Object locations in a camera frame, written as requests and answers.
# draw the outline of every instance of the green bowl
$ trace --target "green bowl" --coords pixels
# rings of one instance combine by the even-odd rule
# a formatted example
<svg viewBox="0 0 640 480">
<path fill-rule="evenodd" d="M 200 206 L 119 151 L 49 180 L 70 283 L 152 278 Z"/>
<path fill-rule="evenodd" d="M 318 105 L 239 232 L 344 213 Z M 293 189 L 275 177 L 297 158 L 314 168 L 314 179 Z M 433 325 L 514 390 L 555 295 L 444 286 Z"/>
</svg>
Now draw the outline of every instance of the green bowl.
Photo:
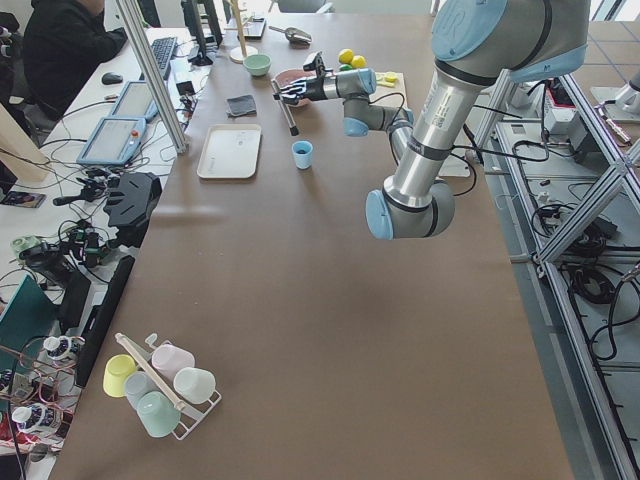
<svg viewBox="0 0 640 480">
<path fill-rule="evenodd" d="M 251 75 L 254 77 L 261 77 L 262 75 L 266 75 L 269 71 L 269 67 L 271 67 L 271 59 L 268 55 L 256 53 L 246 57 L 242 64 Z"/>
</svg>

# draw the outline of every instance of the blue joint cap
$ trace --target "blue joint cap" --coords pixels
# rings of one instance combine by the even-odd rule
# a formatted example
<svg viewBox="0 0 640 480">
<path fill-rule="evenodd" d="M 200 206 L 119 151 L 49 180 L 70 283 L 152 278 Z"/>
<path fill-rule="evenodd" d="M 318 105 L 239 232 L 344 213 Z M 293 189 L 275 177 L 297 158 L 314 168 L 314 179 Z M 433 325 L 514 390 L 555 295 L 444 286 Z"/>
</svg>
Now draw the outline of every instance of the blue joint cap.
<svg viewBox="0 0 640 480">
<path fill-rule="evenodd" d="M 366 137 L 369 133 L 367 124 L 357 118 L 345 117 L 342 121 L 342 127 L 347 137 Z"/>
<path fill-rule="evenodd" d="M 506 9 L 507 0 L 449 0 L 432 28 L 436 58 L 452 62 L 469 55 L 493 33 Z"/>
<path fill-rule="evenodd" d="M 543 60 L 542 62 L 529 65 L 511 72 L 511 80 L 514 83 L 536 82 L 550 77 L 566 75 L 580 68 L 584 63 L 584 56 L 587 53 L 587 45 L 569 50 L 562 55 Z"/>
<path fill-rule="evenodd" d="M 376 72 L 374 72 L 370 68 L 359 68 L 357 72 L 358 77 L 360 77 L 360 81 L 362 82 L 364 91 L 368 95 L 371 95 L 376 91 L 376 87 L 378 86 L 376 82 Z"/>
<path fill-rule="evenodd" d="M 378 240 L 393 240 L 393 223 L 389 207 L 380 190 L 372 190 L 367 195 L 365 208 L 367 225 L 371 234 Z"/>
</svg>

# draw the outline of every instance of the keyboard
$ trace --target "keyboard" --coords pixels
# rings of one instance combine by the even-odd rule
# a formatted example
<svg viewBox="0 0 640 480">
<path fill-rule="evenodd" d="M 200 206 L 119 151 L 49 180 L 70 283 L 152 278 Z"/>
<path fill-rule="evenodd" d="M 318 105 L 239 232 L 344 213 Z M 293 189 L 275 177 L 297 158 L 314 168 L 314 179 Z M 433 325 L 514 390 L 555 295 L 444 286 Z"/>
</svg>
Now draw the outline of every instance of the keyboard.
<svg viewBox="0 0 640 480">
<path fill-rule="evenodd" d="M 171 57 L 173 52 L 178 46 L 178 39 L 176 37 L 157 38 L 151 44 L 151 51 L 153 56 L 158 62 L 158 69 L 160 70 L 160 76 L 166 80 L 169 78 L 171 72 Z M 144 80 L 144 74 L 140 76 L 140 80 Z"/>
</svg>

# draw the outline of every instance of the smartphone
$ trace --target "smartphone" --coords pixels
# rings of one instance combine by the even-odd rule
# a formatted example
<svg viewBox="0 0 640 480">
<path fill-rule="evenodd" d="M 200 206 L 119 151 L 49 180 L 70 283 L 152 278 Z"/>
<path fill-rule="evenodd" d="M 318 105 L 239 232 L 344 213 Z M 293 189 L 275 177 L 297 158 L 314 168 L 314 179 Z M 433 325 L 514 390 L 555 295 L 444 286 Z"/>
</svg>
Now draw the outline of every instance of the smartphone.
<svg viewBox="0 0 640 480">
<path fill-rule="evenodd" d="M 38 208 L 47 196 L 44 193 L 15 192 L 11 191 L 0 200 L 0 205 L 13 207 Z"/>
</svg>

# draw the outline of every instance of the pink plate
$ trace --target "pink plate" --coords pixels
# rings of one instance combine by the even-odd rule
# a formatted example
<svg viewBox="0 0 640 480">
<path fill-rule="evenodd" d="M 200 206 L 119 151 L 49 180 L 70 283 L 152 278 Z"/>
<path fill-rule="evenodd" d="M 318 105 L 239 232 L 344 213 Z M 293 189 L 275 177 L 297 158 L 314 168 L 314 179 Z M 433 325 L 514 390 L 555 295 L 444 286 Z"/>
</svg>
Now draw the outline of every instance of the pink plate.
<svg viewBox="0 0 640 480">
<path fill-rule="evenodd" d="M 276 75 L 276 82 L 282 88 L 285 85 L 293 82 L 294 80 L 298 80 L 299 78 L 311 77 L 314 76 L 313 72 L 305 72 L 304 70 L 285 70 Z M 311 100 L 308 98 L 303 98 L 300 100 L 298 105 L 289 105 L 290 107 L 304 107 L 311 103 Z"/>
</svg>

